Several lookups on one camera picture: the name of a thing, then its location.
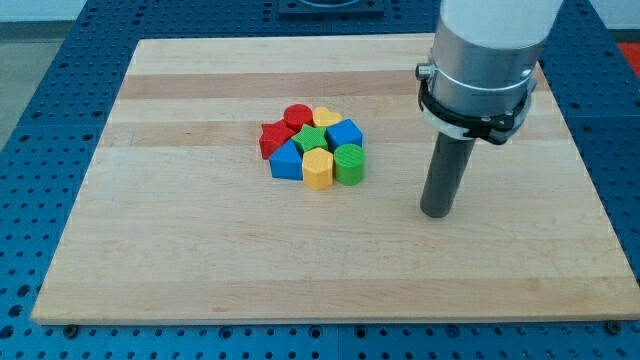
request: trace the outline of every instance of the pile of blocks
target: pile of blocks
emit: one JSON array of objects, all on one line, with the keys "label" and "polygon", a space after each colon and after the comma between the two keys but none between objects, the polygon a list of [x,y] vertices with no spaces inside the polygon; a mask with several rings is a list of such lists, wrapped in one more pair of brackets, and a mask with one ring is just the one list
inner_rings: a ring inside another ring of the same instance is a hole
[{"label": "pile of blocks", "polygon": [[302,180],[314,190],[333,185],[356,185],[364,177],[365,153],[362,132],[351,119],[326,107],[313,111],[294,104],[283,119],[262,124],[262,158],[269,160],[271,176]]}]

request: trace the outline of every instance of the green block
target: green block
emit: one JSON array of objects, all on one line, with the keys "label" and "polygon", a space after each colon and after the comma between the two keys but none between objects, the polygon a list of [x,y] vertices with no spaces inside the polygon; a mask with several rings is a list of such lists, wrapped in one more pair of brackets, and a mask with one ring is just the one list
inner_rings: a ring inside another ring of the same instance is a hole
[{"label": "green block", "polygon": [[359,183],[364,178],[364,150],[355,144],[338,146],[333,153],[335,162],[336,180],[343,185],[351,186]]},{"label": "green block", "polygon": [[329,145],[324,136],[326,132],[327,128],[314,128],[313,126],[305,124],[302,125],[300,132],[295,134],[291,140],[293,140],[298,150],[302,153],[306,153],[317,147],[329,151]]}]

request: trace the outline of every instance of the wooden board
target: wooden board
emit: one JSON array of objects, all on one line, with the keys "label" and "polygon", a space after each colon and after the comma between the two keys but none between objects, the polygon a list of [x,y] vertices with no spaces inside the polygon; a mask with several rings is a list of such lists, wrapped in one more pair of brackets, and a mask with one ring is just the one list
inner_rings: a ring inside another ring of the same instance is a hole
[{"label": "wooden board", "polygon": [[[33,311],[42,324],[626,319],[640,290],[544,77],[479,142],[451,214],[418,198],[433,36],[138,44]],[[274,180],[261,122],[296,102],[364,130],[366,178]]]}]

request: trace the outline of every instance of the yellow block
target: yellow block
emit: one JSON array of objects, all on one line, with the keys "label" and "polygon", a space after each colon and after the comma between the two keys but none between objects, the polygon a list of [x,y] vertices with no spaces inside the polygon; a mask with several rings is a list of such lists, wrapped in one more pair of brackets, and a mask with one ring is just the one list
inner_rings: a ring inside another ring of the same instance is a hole
[{"label": "yellow block", "polygon": [[342,114],[333,112],[324,106],[313,109],[313,126],[315,127],[329,127],[342,120]]},{"label": "yellow block", "polygon": [[302,156],[302,182],[313,190],[333,185],[333,154],[315,148]]}]

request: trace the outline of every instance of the black rod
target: black rod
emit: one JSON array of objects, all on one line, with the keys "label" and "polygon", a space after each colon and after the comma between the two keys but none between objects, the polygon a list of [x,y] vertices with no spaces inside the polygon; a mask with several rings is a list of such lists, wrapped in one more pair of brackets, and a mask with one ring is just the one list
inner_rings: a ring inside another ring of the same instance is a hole
[{"label": "black rod", "polygon": [[432,218],[447,216],[467,167],[475,139],[457,140],[438,134],[424,184],[420,208]]}]

